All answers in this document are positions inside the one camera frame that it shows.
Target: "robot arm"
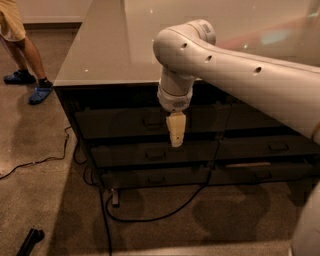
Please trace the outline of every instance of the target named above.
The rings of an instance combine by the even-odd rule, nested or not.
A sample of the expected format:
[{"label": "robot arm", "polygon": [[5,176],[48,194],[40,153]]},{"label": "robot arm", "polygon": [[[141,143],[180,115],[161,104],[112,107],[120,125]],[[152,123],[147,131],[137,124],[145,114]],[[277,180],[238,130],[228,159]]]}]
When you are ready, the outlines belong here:
[{"label": "robot arm", "polygon": [[215,33],[204,20],[166,28],[154,41],[163,65],[160,104],[174,147],[183,142],[185,117],[196,78],[255,107],[320,144],[320,68],[214,46]]}]

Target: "drawer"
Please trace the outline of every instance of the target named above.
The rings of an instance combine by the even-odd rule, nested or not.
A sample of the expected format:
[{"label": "drawer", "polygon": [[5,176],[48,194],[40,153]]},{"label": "drawer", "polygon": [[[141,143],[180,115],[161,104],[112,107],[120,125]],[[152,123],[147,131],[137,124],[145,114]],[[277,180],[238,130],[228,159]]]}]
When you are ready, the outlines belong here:
[{"label": "drawer", "polygon": [[168,143],[99,146],[91,149],[97,167],[213,161],[217,141],[185,142],[179,148]]},{"label": "drawer", "polygon": [[219,141],[216,160],[320,154],[320,146],[303,136],[233,138]]},{"label": "drawer", "polygon": [[[186,133],[224,131],[230,106],[191,106],[186,111]],[[168,134],[166,116],[161,108],[86,110],[75,113],[85,139]]]},{"label": "drawer", "polygon": [[205,184],[209,168],[169,168],[130,171],[108,171],[101,175],[107,189]]},{"label": "drawer", "polygon": [[167,113],[160,108],[99,109],[77,112],[75,118],[85,139],[168,133]]},{"label": "drawer", "polygon": [[307,161],[260,162],[217,165],[212,171],[210,185],[261,183],[295,180],[319,172]]},{"label": "drawer", "polygon": [[280,122],[246,104],[232,104],[226,130],[283,126]]}]

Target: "concrete floor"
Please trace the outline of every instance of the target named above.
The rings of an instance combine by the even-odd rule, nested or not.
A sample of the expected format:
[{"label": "concrete floor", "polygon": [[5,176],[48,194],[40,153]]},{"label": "concrete floor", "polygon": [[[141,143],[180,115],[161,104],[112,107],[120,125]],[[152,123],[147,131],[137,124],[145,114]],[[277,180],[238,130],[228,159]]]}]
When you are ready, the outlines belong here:
[{"label": "concrete floor", "polygon": [[[54,80],[76,30],[31,30],[47,75]],[[0,48],[1,75],[15,67]],[[35,85],[0,81],[0,172],[47,157],[61,157],[69,126],[57,96],[30,106]],[[73,161],[76,138],[66,156],[17,169],[0,180],[1,255],[16,255],[31,228],[45,238],[32,251],[39,255],[108,255],[108,243],[97,188],[82,179],[85,165]],[[79,160],[83,155],[76,154]],[[151,223],[108,219],[113,255],[287,255],[295,224],[315,181],[207,187],[181,212]],[[123,219],[154,218],[182,205],[198,186],[131,189],[121,192]]]}]

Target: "table top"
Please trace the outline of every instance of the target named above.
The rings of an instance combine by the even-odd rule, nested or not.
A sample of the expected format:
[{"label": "table top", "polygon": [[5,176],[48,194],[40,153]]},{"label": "table top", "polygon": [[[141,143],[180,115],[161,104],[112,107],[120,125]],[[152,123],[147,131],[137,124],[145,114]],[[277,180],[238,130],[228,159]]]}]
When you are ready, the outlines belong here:
[{"label": "table top", "polygon": [[320,66],[315,0],[93,0],[55,86],[156,83],[160,30],[196,19],[214,27],[216,46]]}]

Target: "black cable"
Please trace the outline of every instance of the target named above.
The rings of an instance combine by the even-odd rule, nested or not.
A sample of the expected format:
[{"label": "black cable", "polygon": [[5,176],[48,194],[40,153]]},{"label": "black cable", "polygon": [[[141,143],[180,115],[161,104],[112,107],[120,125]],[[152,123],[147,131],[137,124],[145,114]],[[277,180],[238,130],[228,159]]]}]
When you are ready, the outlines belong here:
[{"label": "black cable", "polygon": [[108,204],[110,202],[110,200],[112,199],[112,195],[108,198],[107,202],[106,202],[106,205],[105,205],[105,210],[108,214],[108,216],[112,219],[112,220],[115,220],[115,221],[118,221],[118,222],[129,222],[129,223],[132,223],[132,222],[152,222],[152,221],[158,221],[158,220],[162,220],[162,219],[165,219],[165,218],[168,218],[176,213],[178,213],[179,211],[181,211],[184,207],[186,207],[199,193],[201,190],[203,190],[204,188],[206,188],[207,185],[204,185],[202,187],[200,187],[183,205],[181,205],[178,209],[174,210],[173,212],[171,213],[168,213],[166,215],[163,215],[163,216],[160,216],[160,217],[156,217],[156,218],[151,218],[151,219],[144,219],[144,220],[135,220],[135,219],[132,219],[132,220],[128,220],[128,219],[120,219],[118,217],[115,217],[113,216],[109,209],[108,209]]},{"label": "black cable", "polygon": [[[93,180],[93,171],[91,170],[91,183],[87,181],[86,179],[86,171],[88,169],[88,165],[86,165],[86,167],[83,170],[83,181],[89,185],[89,186],[94,186],[94,187],[98,187],[98,184],[96,182],[94,182]],[[110,228],[109,228],[109,224],[108,224],[108,219],[107,219],[107,215],[105,213],[104,210],[104,203],[103,203],[103,193],[101,192],[101,190],[99,189],[99,195],[100,195],[100,205],[101,205],[101,211],[102,211],[102,215],[103,215],[103,221],[104,221],[104,225],[105,225],[105,229],[106,229],[106,233],[107,233],[107,239],[108,239],[108,250],[109,250],[109,256],[112,256],[112,240],[111,240],[111,232],[110,232]]]},{"label": "black cable", "polygon": [[55,160],[63,160],[66,156],[66,148],[67,148],[67,144],[68,144],[68,140],[69,140],[69,133],[67,132],[68,129],[70,129],[71,126],[67,127],[64,129],[65,133],[66,133],[66,138],[65,138],[65,141],[64,141],[64,146],[63,146],[63,156],[62,157],[48,157],[48,158],[45,158],[43,160],[40,160],[40,161],[36,161],[36,162],[30,162],[30,163],[26,163],[26,164],[20,164],[16,167],[14,167],[9,173],[7,173],[6,175],[0,177],[0,180],[3,180],[7,177],[9,177],[11,174],[13,174],[17,169],[19,168],[22,168],[22,167],[30,167],[30,166],[34,166],[34,165],[37,165],[37,164],[41,164],[41,163],[44,163],[44,162],[47,162],[47,161],[55,161]]},{"label": "black cable", "polygon": [[73,151],[73,161],[75,161],[75,163],[77,163],[77,164],[79,164],[79,165],[85,164],[85,163],[87,162],[87,159],[84,160],[83,162],[79,162],[79,161],[77,160],[77,157],[76,157],[77,151],[80,151],[80,142],[79,142],[79,141],[77,142],[77,145],[76,145],[76,147],[75,147],[75,149],[74,149],[74,151]]},{"label": "black cable", "polygon": [[90,183],[89,181],[87,181],[87,179],[86,179],[86,173],[87,173],[88,167],[89,167],[89,166],[86,165],[86,167],[85,167],[84,170],[83,170],[83,174],[82,174],[83,181],[84,181],[87,185],[89,185],[89,186],[95,186],[95,187],[97,187],[98,184],[97,184],[96,182],[94,182],[94,180],[93,180],[93,172],[92,172],[92,171],[91,171],[91,174],[90,174],[90,176],[91,176],[91,183]]},{"label": "black cable", "polygon": [[105,228],[106,228],[106,233],[107,233],[107,238],[108,238],[109,256],[112,256],[112,241],[111,241],[110,228],[109,228],[109,224],[108,224],[108,219],[107,219],[107,216],[106,216],[106,212],[105,212],[105,210],[104,210],[103,194],[102,194],[101,190],[99,190],[99,192],[100,192],[100,205],[101,205],[103,220],[104,220],[104,224],[105,224]]}]

